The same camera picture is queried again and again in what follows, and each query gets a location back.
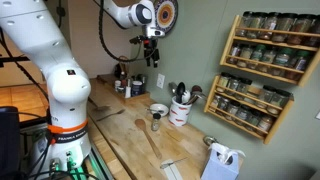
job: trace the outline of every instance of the white bowl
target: white bowl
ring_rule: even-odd
[[[150,106],[150,112],[151,114],[159,113],[161,117],[165,116],[169,112],[169,108],[163,104],[152,104]]]

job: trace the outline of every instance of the wooden spoon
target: wooden spoon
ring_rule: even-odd
[[[146,129],[146,123],[144,122],[143,119],[137,119],[135,122],[136,126],[138,128],[140,128],[144,134],[146,135],[152,149],[153,149],[153,152],[156,154],[157,158],[158,159],[161,159],[162,158],[162,154],[161,152],[159,151],[159,149],[157,148],[156,144],[152,141],[151,137],[149,136],[148,132],[147,132],[147,129]]]

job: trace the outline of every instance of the glass jar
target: glass jar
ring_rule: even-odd
[[[227,112],[231,115],[235,115],[240,107],[240,103],[238,101],[231,101],[227,107]],[[234,120],[230,115],[225,114],[224,117],[228,120]]]
[[[255,48],[255,50],[253,51],[253,53],[251,54],[250,59],[251,60],[255,60],[255,61],[260,61],[260,59],[262,58],[263,52],[266,49],[266,46],[263,44],[258,44]],[[256,69],[256,67],[258,66],[257,63],[254,62],[248,62],[248,68],[249,69]]]
[[[268,15],[267,13],[263,13],[263,12],[253,13],[249,28],[255,28],[255,29],[261,28],[267,15]],[[259,31],[248,31],[246,36],[249,39],[256,39],[258,33]]]
[[[290,96],[291,96],[291,93],[289,93],[287,91],[283,91],[283,90],[277,89],[275,91],[275,94],[272,96],[270,104],[283,108],[287,104]],[[269,113],[275,114],[275,115],[280,113],[279,109],[276,109],[276,108],[271,107],[271,106],[267,107],[267,111]]]
[[[237,113],[236,113],[236,117],[239,119],[242,119],[244,121],[248,120],[251,116],[251,108],[249,106],[246,106],[244,104],[242,104],[240,106],[240,108],[238,109]],[[238,125],[242,126],[244,123],[235,119],[234,120],[235,123],[237,123]]]
[[[269,132],[269,130],[272,127],[273,123],[274,123],[274,119],[273,119],[272,116],[263,115],[257,127],[259,129],[263,130],[263,131]],[[261,132],[259,130],[257,130],[256,133],[261,135],[261,136],[265,135],[263,132]]]
[[[278,12],[270,12],[267,15],[267,19],[264,22],[262,29],[274,30],[277,25],[278,16],[280,13]],[[261,31],[259,32],[259,39],[270,40],[272,36],[272,32]]]
[[[212,103],[211,103],[211,106],[212,106],[212,107],[215,107],[215,108],[218,107],[218,104],[219,104],[219,102],[220,102],[220,99],[221,99],[221,96],[218,95],[218,94],[215,94],[214,97],[213,97],[213,101],[212,101]]]
[[[238,87],[238,85],[239,85],[239,82],[240,82],[240,81],[239,81],[239,77],[233,76],[233,77],[231,77],[231,79],[229,80],[229,83],[228,83],[228,85],[227,85],[227,88],[236,91],[236,90],[237,90],[237,87]],[[234,95],[234,92],[229,91],[229,90],[226,90],[225,93],[228,94],[229,96],[233,96],[233,95]]]
[[[235,43],[232,46],[229,55],[231,55],[231,56],[239,56],[240,51],[241,51],[240,44]],[[228,58],[227,59],[227,63],[229,63],[229,64],[237,64],[237,61],[238,60],[236,58]]]
[[[320,15],[317,16],[313,26],[311,26],[309,33],[320,34]],[[305,37],[303,42],[305,46],[311,47],[319,47],[320,46],[320,38],[319,37]]]
[[[250,118],[247,120],[248,123],[252,124],[253,126],[257,126],[261,120],[261,115],[262,113],[258,110],[252,110],[251,111],[251,116]],[[253,131],[254,128],[248,125],[244,126],[246,129],[248,129],[249,131]]]
[[[252,51],[253,50],[250,45],[244,46],[241,50],[240,57],[250,59]],[[245,68],[247,67],[247,61],[243,61],[239,59],[237,62],[237,66]]]
[[[272,96],[274,95],[276,88],[264,85],[259,93],[259,100],[270,103]],[[265,103],[261,103],[256,101],[256,106],[259,108],[265,109],[267,105]]]
[[[276,47],[269,47],[264,53],[263,56],[261,57],[260,61],[263,63],[268,63],[271,64],[273,63],[274,58],[277,55]],[[257,67],[258,71],[268,73],[270,70],[270,66],[259,64]]]
[[[309,56],[308,51],[299,50],[297,52],[297,55],[289,61],[288,67],[296,69],[296,70],[300,70],[300,71],[306,70],[307,65],[308,65],[308,60],[309,60],[308,56]],[[286,71],[286,73],[285,73],[285,78],[288,78],[288,79],[298,81],[300,79],[300,77],[301,77],[300,73],[296,73],[296,72],[292,72],[292,71]]]
[[[160,127],[160,118],[161,115],[159,113],[154,113],[153,114],[153,119],[152,119],[152,123],[151,123],[151,130],[152,131],[157,131]]]
[[[249,86],[252,84],[252,80],[246,78],[240,78],[239,85],[237,87],[237,92],[247,94]],[[239,100],[243,100],[244,96],[240,94],[234,94],[234,97]]]
[[[281,49],[281,51],[277,54],[275,60],[273,61],[273,64],[278,66],[288,66],[289,59],[292,53],[293,53],[293,50],[291,48]],[[283,76],[284,71],[285,70],[279,69],[276,67],[271,68],[271,74],[273,76]]]
[[[229,82],[230,77],[231,77],[231,74],[226,73],[226,72],[222,72],[220,74],[220,79],[218,81],[218,85],[222,86],[222,87],[226,87]],[[222,88],[222,87],[217,87],[217,91],[224,92],[224,88]]]
[[[291,30],[292,32],[307,32],[312,24],[313,19],[316,16],[313,14],[300,14],[297,17],[296,22],[292,26]],[[302,41],[303,36],[290,34],[288,36],[287,43],[293,44],[293,45],[299,45]]]
[[[230,103],[230,100],[228,98],[225,97],[221,97],[219,104],[218,104],[218,108],[221,109],[222,111],[227,111],[227,107]],[[220,111],[217,111],[217,114],[223,116],[223,113]]]
[[[240,20],[240,24],[239,24],[239,27],[240,28],[247,28],[249,27],[250,25],[250,22],[252,20],[252,14],[253,12],[251,11],[245,11],[241,17],[241,20]],[[236,36],[246,36],[246,32],[247,30],[244,30],[244,29],[236,29]]]
[[[289,31],[297,16],[298,14],[295,14],[295,13],[280,14],[275,30]],[[272,35],[271,40],[273,42],[284,42],[286,38],[287,38],[287,34],[274,33]]]

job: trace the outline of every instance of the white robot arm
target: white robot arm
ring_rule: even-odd
[[[128,7],[118,7],[104,0],[104,9],[123,28],[143,26],[145,36],[164,36],[156,29],[153,4],[149,0]],[[91,91],[86,73],[74,60],[68,44],[42,0],[0,0],[0,26],[42,71],[49,94],[51,122],[48,129],[54,140],[43,137],[35,143],[30,174],[47,171],[58,164],[60,170],[80,167],[91,150],[87,134],[86,103]],[[51,143],[47,152],[45,146]]]

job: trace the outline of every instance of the butcher block counter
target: butcher block counter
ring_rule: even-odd
[[[176,164],[182,178],[200,179],[208,153],[202,132],[189,124],[176,127],[169,123],[167,116],[161,118],[160,129],[154,132],[150,128],[152,115],[147,108],[155,102],[148,96],[123,101],[105,81],[90,81],[91,99],[99,107],[108,107],[101,110],[88,103],[88,115],[92,119],[90,136],[95,144],[97,141],[105,143],[105,149],[100,148],[99,151],[108,154],[106,151],[112,150],[116,155],[116,159],[103,157],[116,179],[167,179],[165,171],[160,168],[161,163],[168,159],[175,161],[183,158],[187,159]],[[125,110],[121,114],[96,121],[121,109]],[[161,159],[155,155],[143,131],[135,125],[136,119],[145,121],[148,134],[162,154]]]

